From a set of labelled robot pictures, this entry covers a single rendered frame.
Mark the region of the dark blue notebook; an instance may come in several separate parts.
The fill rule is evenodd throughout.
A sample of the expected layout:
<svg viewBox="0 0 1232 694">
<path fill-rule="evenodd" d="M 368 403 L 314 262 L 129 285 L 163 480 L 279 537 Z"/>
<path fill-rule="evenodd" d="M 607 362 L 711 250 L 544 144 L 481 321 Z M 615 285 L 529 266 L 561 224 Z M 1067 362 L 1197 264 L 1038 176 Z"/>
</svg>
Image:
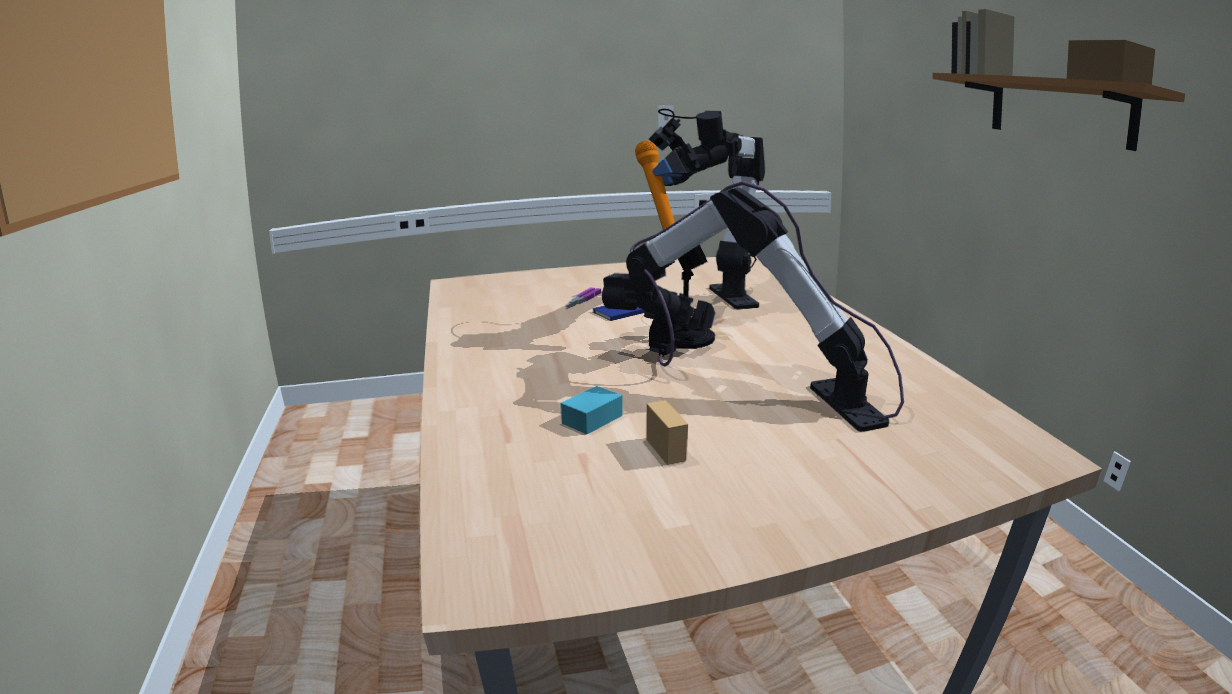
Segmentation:
<svg viewBox="0 0 1232 694">
<path fill-rule="evenodd" d="M 617 320 L 617 319 L 626 318 L 626 317 L 630 317 L 630 316 L 638 316 L 638 314 L 646 313 L 646 309 L 639 309 L 638 307 L 636 309 L 609 309 L 605 306 L 600 306 L 600 307 L 593 308 L 593 313 L 595 313 L 598 316 L 602 316 L 604 318 L 606 318 L 609 320 Z"/>
</svg>

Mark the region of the orange microphone head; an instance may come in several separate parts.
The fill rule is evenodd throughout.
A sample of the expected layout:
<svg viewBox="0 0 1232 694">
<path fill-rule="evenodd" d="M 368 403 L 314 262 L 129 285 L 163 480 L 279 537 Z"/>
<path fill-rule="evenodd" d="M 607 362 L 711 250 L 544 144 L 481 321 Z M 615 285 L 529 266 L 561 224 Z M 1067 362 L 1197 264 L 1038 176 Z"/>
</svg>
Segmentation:
<svg viewBox="0 0 1232 694">
<path fill-rule="evenodd" d="M 643 166 L 646 179 L 650 189 L 655 210 L 662 222 L 662 228 L 671 226 L 674 222 L 671 207 L 667 197 L 667 189 L 662 176 L 655 176 L 652 170 L 658 165 L 659 154 L 657 147 L 650 141 L 642 141 L 634 148 L 634 155 L 639 165 Z"/>
</svg>

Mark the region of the blue rectangular block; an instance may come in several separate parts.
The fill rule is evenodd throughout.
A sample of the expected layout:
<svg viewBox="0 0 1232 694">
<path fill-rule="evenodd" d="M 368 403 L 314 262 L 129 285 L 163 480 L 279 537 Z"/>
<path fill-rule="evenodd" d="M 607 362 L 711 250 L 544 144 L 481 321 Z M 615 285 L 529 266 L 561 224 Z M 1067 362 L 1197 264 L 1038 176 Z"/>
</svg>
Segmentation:
<svg viewBox="0 0 1232 694">
<path fill-rule="evenodd" d="M 561 402 L 565 427 L 589 434 L 623 415 L 622 394 L 599 386 Z"/>
</svg>

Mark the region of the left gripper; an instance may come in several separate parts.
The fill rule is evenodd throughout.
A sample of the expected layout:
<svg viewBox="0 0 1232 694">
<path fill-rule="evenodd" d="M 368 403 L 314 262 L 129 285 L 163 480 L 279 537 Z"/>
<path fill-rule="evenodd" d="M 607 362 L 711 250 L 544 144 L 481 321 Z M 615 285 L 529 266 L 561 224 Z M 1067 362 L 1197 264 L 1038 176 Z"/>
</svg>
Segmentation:
<svg viewBox="0 0 1232 694">
<path fill-rule="evenodd" d="M 685 327 L 697 332 L 705 332 L 713 325 L 715 320 L 715 308 L 711 303 L 699 300 L 697 307 L 694 309 L 692 298 L 683 296 L 683 293 L 670 292 L 669 303 L 667 306 L 670 318 L 675 318 L 676 325 Z M 676 295 L 674 295 L 676 293 Z M 694 313 L 692 313 L 694 312 Z M 660 314 L 650 314 L 646 311 L 644 317 L 653 319 L 654 316 L 659 316 L 667 319 L 665 309 Z"/>
</svg>

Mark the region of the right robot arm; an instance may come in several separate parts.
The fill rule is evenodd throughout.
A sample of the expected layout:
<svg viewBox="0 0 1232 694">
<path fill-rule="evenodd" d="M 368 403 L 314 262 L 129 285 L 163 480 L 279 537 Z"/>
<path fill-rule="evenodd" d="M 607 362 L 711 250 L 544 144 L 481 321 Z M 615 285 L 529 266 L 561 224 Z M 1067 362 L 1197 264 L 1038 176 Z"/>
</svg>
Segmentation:
<svg viewBox="0 0 1232 694">
<path fill-rule="evenodd" d="M 733 179 L 733 184 L 747 181 L 758 186 L 765 175 L 763 138 L 740 137 L 738 133 L 731 132 L 726 134 L 726 129 L 723 129 L 723 123 L 721 122 L 721 111 L 706 110 L 703 113 L 697 113 L 696 120 L 699 141 L 701 141 L 700 147 L 708 153 L 708 168 L 719 165 L 728 159 L 728 173 L 729 178 Z M 665 129 L 660 127 L 650 136 L 649 141 L 660 150 L 664 150 L 667 145 L 671 150 L 678 148 L 678 145 L 685 145 L 683 138 L 675 133 L 675 129 L 680 126 L 679 122 L 680 120 L 673 120 Z M 756 159 L 742 157 L 754 157 Z M 723 240 L 719 242 L 716 263 L 718 271 L 724 271 L 722 284 L 710 284 L 708 288 L 736 309 L 759 308 L 759 302 L 747 295 L 745 290 L 745 277 L 752 271 L 752 255 L 736 242 L 728 227 Z"/>
</svg>

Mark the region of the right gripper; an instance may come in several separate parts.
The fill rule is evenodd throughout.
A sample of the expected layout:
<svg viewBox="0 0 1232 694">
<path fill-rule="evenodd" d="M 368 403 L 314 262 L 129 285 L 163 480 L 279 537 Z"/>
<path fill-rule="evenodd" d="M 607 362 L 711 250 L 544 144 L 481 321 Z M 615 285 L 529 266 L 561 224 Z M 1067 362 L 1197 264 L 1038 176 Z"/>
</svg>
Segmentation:
<svg viewBox="0 0 1232 694">
<path fill-rule="evenodd" d="M 697 145 L 692 148 L 687 143 L 671 150 L 668 157 L 658 163 L 652 173 L 654 173 L 655 176 L 662 176 L 664 186 L 671 186 L 685 182 L 690 176 L 692 176 L 692 174 L 707 169 L 708 163 L 708 154 L 702 147 Z"/>
</svg>

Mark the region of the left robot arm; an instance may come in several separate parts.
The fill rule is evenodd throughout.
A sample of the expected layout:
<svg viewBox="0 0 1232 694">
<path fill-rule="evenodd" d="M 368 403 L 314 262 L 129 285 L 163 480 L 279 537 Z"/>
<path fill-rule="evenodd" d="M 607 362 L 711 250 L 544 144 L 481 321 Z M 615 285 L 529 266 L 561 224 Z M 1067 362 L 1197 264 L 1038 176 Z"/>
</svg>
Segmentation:
<svg viewBox="0 0 1232 694">
<path fill-rule="evenodd" d="M 837 380 L 812 381 L 809 388 L 857 431 L 890 427 L 890 419 L 867 401 L 869 357 L 864 351 L 865 338 L 853 317 L 848 319 L 832 303 L 806 267 L 785 235 L 788 231 L 780 216 L 743 189 L 728 191 L 712 195 L 712 201 L 701 210 L 631 251 L 626 259 L 630 274 L 614 272 L 602 279 L 602 304 L 609 309 L 638 307 L 660 314 L 664 307 L 647 272 L 663 269 L 652 277 L 665 277 L 665 267 L 728 227 L 736 242 L 777 279 L 808 322 L 821 353 L 835 365 Z"/>
</svg>

